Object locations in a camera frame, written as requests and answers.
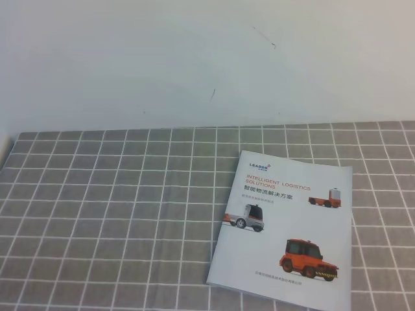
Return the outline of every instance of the vehicle windshield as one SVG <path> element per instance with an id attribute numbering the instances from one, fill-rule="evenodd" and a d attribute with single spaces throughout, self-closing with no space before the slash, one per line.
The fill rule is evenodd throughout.
<path id="1" fill-rule="evenodd" d="M 256 205 L 251 205 L 249 216 L 262 220 L 262 208 Z"/>
<path id="2" fill-rule="evenodd" d="M 330 192 L 331 192 L 331 197 L 333 199 L 336 199 L 336 200 L 339 200 L 340 199 L 340 191 L 339 190 L 337 190 L 337 189 L 331 189 Z"/>
<path id="3" fill-rule="evenodd" d="M 317 246 L 307 246 L 306 255 L 320 259 L 320 249 Z"/>
<path id="4" fill-rule="evenodd" d="M 289 242 L 287 253 L 301 255 L 301 244 L 296 242 Z"/>

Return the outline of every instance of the logo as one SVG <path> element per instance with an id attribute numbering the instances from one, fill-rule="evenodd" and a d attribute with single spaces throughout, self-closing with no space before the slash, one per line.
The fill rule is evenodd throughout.
<path id="1" fill-rule="evenodd" d="M 271 165 L 269 165 L 269 164 L 267 166 L 265 166 L 265 165 L 258 165 L 258 164 L 254 164 L 254 163 L 249 163 L 249 166 L 250 167 L 256 167 L 256 168 L 258 168 L 258 170 L 263 170 L 265 172 L 267 172 L 268 169 L 271 167 Z"/>

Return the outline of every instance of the white vehicle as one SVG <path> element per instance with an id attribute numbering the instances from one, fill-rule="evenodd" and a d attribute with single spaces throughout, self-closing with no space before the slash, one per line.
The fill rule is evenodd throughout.
<path id="1" fill-rule="evenodd" d="M 262 221 L 262 208 L 257 205 L 246 204 L 244 214 L 242 216 L 225 214 L 224 222 L 229 222 L 233 226 L 244 229 L 251 227 L 256 232 L 264 230 L 264 223 Z"/>

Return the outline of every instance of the white wall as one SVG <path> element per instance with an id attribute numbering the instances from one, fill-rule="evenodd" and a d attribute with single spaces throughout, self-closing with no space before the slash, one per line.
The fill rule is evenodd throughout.
<path id="1" fill-rule="evenodd" d="M 413 12 L 412 0 L 2 0 L 0 123 L 415 119 Z"/>

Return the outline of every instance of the table surface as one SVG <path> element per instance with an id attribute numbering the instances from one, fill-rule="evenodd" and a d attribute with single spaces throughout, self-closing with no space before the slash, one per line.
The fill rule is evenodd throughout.
<path id="1" fill-rule="evenodd" d="M 353 166 L 352 310 L 415 311 L 415 122 L 20 134 L 0 310 L 305 310 L 205 284 L 241 150 Z"/>

